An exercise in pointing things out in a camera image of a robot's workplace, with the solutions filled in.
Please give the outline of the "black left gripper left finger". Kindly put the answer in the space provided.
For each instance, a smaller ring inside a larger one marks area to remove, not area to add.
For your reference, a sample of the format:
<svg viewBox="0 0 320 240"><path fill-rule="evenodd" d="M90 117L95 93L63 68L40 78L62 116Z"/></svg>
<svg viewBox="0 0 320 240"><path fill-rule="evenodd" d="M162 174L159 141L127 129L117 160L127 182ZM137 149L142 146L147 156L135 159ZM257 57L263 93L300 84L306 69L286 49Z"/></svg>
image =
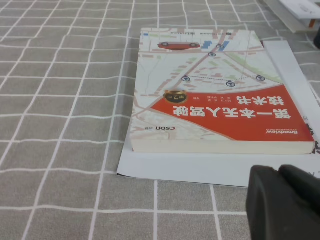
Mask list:
<svg viewBox="0 0 320 240"><path fill-rule="evenodd" d="M253 240L320 238L320 215L271 167L251 168L246 213Z"/></svg>

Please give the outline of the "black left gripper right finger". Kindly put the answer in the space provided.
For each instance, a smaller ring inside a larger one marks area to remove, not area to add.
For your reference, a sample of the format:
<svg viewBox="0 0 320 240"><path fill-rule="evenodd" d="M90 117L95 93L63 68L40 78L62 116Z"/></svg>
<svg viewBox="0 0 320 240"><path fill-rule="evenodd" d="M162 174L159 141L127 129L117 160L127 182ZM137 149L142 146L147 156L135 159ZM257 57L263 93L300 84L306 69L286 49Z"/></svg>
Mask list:
<svg viewBox="0 0 320 240"><path fill-rule="evenodd" d="M317 214L320 214L320 180L293 165L282 165L278 172L294 192Z"/></svg>

